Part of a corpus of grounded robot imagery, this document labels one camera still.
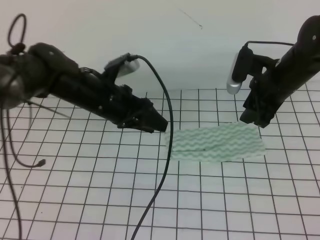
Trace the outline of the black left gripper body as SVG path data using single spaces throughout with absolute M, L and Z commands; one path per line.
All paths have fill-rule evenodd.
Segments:
M 132 94 L 128 86 L 120 87 L 119 91 L 104 98 L 99 114 L 120 128 L 120 123 L 130 118 L 140 119 L 144 109 L 153 107 L 148 98 L 140 98 Z

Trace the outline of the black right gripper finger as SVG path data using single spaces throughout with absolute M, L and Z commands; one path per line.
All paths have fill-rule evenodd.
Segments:
M 267 111 L 258 111 L 254 124 L 260 128 L 267 127 L 273 119 L 273 113 Z
M 258 113 L 255 109 L 246 108 L 240 116 L 240 121 L 246 124 L 255 123 L 258 119 Z

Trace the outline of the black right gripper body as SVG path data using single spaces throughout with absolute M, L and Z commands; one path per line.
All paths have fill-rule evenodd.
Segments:
M 257 112 L 265 111 L 273 113 L 273 118 L 280 105 L 287 98 L 288 87 L 270 73 L 264 73 L 254 77 L 250 82 L 250 93 L 245 100 L 245 109 L 255 109 Z

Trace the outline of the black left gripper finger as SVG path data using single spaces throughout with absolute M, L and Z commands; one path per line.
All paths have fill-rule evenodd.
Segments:
M 153 133 L 155 130 L 149 126 L 144 125 L 144 123 L 136 117 L 126 119 L 119 124 L 120 129 L 134 129 L 146 133 Z
M 157 112 L 152 106 L 142 111 L 139 116 L 139 120 L 143 122 L 145 126 L 151 127 L 154 131 L 166 131 L 168 121 Z

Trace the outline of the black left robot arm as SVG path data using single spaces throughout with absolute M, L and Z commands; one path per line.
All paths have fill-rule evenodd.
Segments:
M 115 124 L 120 129 L 165 132 L 168 121 L 148 98 L 115 83 L 136 59 L 129 53 L 110 61 L 99 73 L 79 67 L 56 47 L 37 43 L 24 52 L 17 44 L 0 57 L 0 105 L 12 109 L 31 98 L 53 95 Z

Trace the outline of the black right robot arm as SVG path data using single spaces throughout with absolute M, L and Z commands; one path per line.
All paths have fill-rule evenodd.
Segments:
M 233 75 L 241 83 L 252 76 L 250 93 L 240 121 L 265 128 L 296 90 L 320 71 L 320 17 L 309 17 L 297 41 L 279 59 L 256 55 L 245 44 L 238 53 Z

